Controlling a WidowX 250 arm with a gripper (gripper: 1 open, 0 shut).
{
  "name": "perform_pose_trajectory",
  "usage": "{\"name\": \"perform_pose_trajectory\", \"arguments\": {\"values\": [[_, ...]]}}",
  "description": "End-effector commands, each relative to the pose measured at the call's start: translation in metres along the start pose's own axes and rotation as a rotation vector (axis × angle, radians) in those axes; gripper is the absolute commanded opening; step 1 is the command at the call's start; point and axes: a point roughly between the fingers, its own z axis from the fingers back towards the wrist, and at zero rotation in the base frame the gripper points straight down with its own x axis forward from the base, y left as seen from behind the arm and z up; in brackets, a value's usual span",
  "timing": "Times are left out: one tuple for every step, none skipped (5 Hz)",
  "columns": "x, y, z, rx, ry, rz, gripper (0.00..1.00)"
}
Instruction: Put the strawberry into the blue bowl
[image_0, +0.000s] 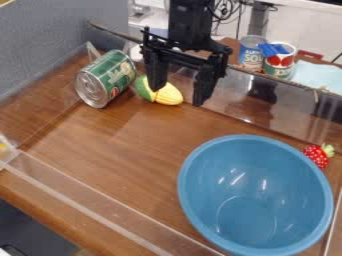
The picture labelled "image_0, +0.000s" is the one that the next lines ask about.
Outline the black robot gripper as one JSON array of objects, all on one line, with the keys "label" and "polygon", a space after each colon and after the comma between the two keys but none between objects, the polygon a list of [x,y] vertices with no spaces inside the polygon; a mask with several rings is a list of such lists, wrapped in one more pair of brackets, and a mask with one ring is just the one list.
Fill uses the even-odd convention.
[{"label": "black robot gripper", "polygon": [[202,106],[211,97],[217,82],[226,76],[227,60],[233,49],[211,37],[215,0],[170,0],[169,27],[165,31],[149,26],[142,30],[142,54],[149,86],[154,92],[167,82],[170,60],[190,63],[187,51],[207,51],[194,82],[193,105]]}]

